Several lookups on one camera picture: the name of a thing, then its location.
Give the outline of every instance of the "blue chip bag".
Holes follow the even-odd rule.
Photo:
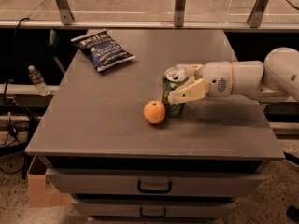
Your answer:
[[[117,63],[131,61],[135,56],[124,50],[106,31],[71,39],[73,45],[90,59],[97,71],[104,71]]]

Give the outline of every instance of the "aluminum can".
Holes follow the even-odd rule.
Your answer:
[[[170,104],[168,102],[168,95],[170,91],[173,91],[176,89],[176,87],[183,85],[187,80],[188,77],[184,69],[171,67],[165,71],[162,78],[162,103],[165,106],[167,116],[175,116],[183,111],[185,104]]]

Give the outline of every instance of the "table top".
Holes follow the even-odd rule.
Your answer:
[[[282,159],[260,105],[241,96],[188,102],[157,125],[144,105],[161,100],[178,63],[236,61],[223,31],[107,30],[135,55],[98,73],[78,51],[26,149],[37,156]]]

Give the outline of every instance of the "drawer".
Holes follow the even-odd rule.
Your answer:
[[[177,199],[74,199],[75,209],[84,216],[144,218],[224,218],[235,210],[235,203],[191,202]]]
[[[263,181],[260,174],[48,169],[62,193],[239,197]]]
[[[143,217],[88,217],[87,224],[219,224],[216,219],[204,218],[143,218]]]

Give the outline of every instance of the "water bottle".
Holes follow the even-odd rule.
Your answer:
[[[41,96],[47,96],[50,94],[50,90],[45,82],[45,79],[41,75],[40,71],[37,70],[33,65],[28,67],[29,70],[29,78],[31,79],[32,83],[36,86],[38,93]]]

